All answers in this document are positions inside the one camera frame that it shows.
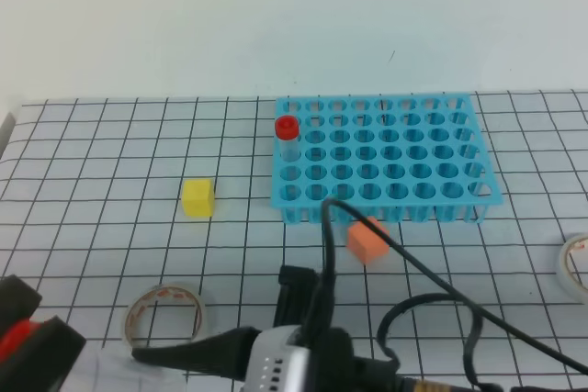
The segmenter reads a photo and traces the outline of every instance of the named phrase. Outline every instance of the test tube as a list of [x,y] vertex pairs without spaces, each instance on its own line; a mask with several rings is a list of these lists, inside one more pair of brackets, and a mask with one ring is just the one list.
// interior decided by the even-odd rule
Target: test tube
[[285,115],[276,120],[277,143],[284,161],[293,162],[300,157],[299,135],[300,128],[296,117]]

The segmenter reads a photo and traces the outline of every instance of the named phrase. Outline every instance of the masking tape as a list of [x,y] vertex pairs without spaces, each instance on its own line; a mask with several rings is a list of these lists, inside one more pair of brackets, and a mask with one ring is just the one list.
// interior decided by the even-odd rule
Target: masking tape
[[574,299],[588,305],[588,289],[586,289],[568,268],[568,256],[576,250],[582,250],[588,246],[588,234],[576,236],[563,244],[558,261],[555,265],[555,273],[563,290]]
[[132,340],[138,328],[141,316],[157,301],[177,303],[178,305],[193,305],[196,307],[196,326],[190,340],[203,339],[207,336],[206,310],[204,302],[196,294],[196,290],[187,284],[171,283],[154,286],[141,294],[130,304],[122,322],[122,340],[133,348]]

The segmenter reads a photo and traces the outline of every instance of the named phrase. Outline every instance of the table surface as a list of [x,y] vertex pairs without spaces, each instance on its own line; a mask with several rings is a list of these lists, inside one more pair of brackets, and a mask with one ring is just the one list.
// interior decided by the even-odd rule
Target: table surface
[[[320,226],[285,226],[269,206],[274,98],[70,100],[20,110],[0,162],[0,269],[43,295],[90,344],[116,346],[125,307],[161,282],[199,287],[211,332],[271,326],[282,263],[322,266]],[[505,202],[480,225],[388,224],[394,239],[491,312],[588,363],[588,308],[559,287],[565,239],[588,230],[588,93],[473,94]],[[182,179],[215,179],[211,219],[184,216]],[[368,267],[338,241],[334,324],[356,352],[383,357],[383,314],[438,291],[391,252]],[[576,262],[588,285],[588,258]],[[155,310],[150,343],[183,341],[192,318]],[[395,322],[401,372],[468,385],[461,363],[466,309],[420,307]],[[486,322],[475,361],[503,386],[588,386],[585,377]],[[188,376],[188,390],[232,390]]]

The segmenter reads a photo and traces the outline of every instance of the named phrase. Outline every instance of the white wall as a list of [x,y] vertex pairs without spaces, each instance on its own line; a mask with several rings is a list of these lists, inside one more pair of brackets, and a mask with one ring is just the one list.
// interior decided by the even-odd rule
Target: white wall
[[0,103],[585,88],[587,25],[586,0],[0,0]]

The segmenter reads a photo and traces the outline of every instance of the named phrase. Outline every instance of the rack hole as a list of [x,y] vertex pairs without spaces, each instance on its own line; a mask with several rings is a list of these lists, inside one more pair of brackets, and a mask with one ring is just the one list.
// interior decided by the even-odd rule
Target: rack hole
[[353,187],[349,184],[338,184],[333,187],[333,194],[343,201],[351,199],[354,193]]
[[309,185],[306,187],[306,196],[313,201],[321,201],[327,196],[327,187],[320,184]]
[[431,199],[435,196],[435,188],[428,183],[419,183],[414,186],[414,195],[421,199]]
[[431,112],[430,114],[427,114],[424,117],[424,120],[433,126],[438,126],[439,124],[445,123],[445,117],[443,117],[443,114],[439,114],[438,112]]
[[437,174],[444,178],[454,178],[458,175],[459,169],[455,164],[451,162],[443,162],[437,165]]
[[460,141],[470,141],[474,139],[474,131],[467,128],[456,129],[453,136]]
[[384,129],[380,131],[379,138],[384,142],[394,142],[398,139],[398,132],[392,129]]
[[286,101],[284,103],[284,112],[297,112],[300,110],[300,103],[298,101]]
[[357,126],[369,126],[371,124],[371,117],[368,114],[359,114],[353,117],[353,122]]
[[399,164],[388,164],[384,167],[384,174],[390,179],[400,179],[404,173],[404,167]]
[[431,167],[422,163],[411,165],[409,171],[412,176],[419,179],[425,179],[431,176]]
[[353,170],[348,165],[340,164],[331,169],[331,175],[337,179],[348,179],[353,174]]
[[324,103],[319,100],[312,100],[306,104],[306,110],[310,112],[320,112],[324,107]]
[[392,100],[386,100],[382,98],[376,102],[376,109],[378,110],[390,110],[392,109]]
[[459,148],[459,154],[464,158],[468,158],[469,160],[473,160],[480,155],[480,149],[478,149],[473,144],[464,144]]
[[375,135],[371,130],[358,130],[355,134],[356,140],[359,142],[371,142],[374,140]]
[[295,201],[301,193],[300,187],[297,185],[284,185],[279,191],[279,197],[285,201]]
[[381,154],[387,160],[394,161],[402,156],[402,151],[396,146],[388,146],[381,150]]
[[351,103],[351,107],[355,110],[368,110],[369,102],[367,100],[354,100]]
[[461,109],[466,106],[466,100],[463,98],[449,98],[447,100],[447,107],[450,109]]
[[453,156],[453,149],[445,144],[442,144],[433,148],[433,154],[440,160],[446,160],[447,158],[451,158]]
[[486,174],[486,169],[479,162],[468,162],[463,166],[463,172],[471,178],[480,178]]
[[458,183],[444,183],[441,185],[441,193],[451,199],[456,199],[463,195],[463,187]]
[[335,130],[334,132],[331,132],[329,138],[332,142],[336,142],[339,144],[341,144],[342,142],[348,142],[349,132],[347,132],[346,130]]
[[305,172],[306,176],[314,181],[323,179],[327,175],[327,169],[321,165],[312,165],[308,167]]
[[329,108],[335,112],[345,110],[346,107],[347,103],[343,100],[333,100],[331,103],[329,103]]
[[445,141],[449,138],[449,132],[445,129],[433,129],[429,131],[429,138],[437,142]]
[[306,137],[304,137],[304,138],[310,144],[318,144],[319,142],[324,141],[324,132],[321,132],[320,130],[313,130],[313,131],[307,133]]
[[387,193],[392,199],[404,199],[408,196],[408,187],[400,183],[390,184]]
[[421,106],[425,109],[437,109],[441,106],[441,101],[436,98],[425,98],[421,101]]
[[401,116],[401,122],[406,126],[414,126],[421,122],[421,118],[417,114],[404,114]]
[[401,100],[399,107],[402,110],[414,109],[416,107],[416,100],[412,100],[411,98]]
[[280,170],[279,175],[284,181],[294,181],[300,178],[300,169],[294,165],[289,165]]
[[359,187],[359,195],[364,199],[377,199],[381,194],[382,191],[380,190],[379,186],[372,183],[363,184],[361,187]]
[[306,118],[306,125],[309,128],[319,128],[324,124],[324,118],[320,115],[312,115]]
[[335,126],[336,128],[342,128],[343,126],[346,126],[347,121],[347,117],[341,114],[332,115],[329,118],[329,123],[331,123],[331,126]]
[[364,179],[374,179],[378,176],[378,167],[374,164],[363,164],[357,167],[357,174]]
[[409,147],[406,153],[414,160],[422,160],[423,158],[426,158],[427,155],[426,149],[423,146]]
[[454,112],[449,115],[449,121],[454,124],[466,124],[469,122],[469,117],[468,114],[464,114],[463,112]]
[[474,196],[490,196],[492,194],[490,187],[482,181],[471,183],[468,185],[468,190]]
[[306,157],[311,161],[320,161],[324,159],[326,155],[327,152],[324,151],[324,149],[321,149],[320,147],[312,147],[306,150]]
[[408,129],[402,134],[402,136],[405,140],[410,142],[418,142],[424,138],[423,132],[419,129]]
[[331,157],[337,161],[345,161],[351,157],[351,151],[346,147],[335,147],[331,149]]
[[378,115],[376,121],[382,126],[391,126],[396,122],[396,118],[392,114],[382,114]]
[[360,160],[369,161],[376,158],[376,149],[373,147],[360,147],[356,150],[356,156]]

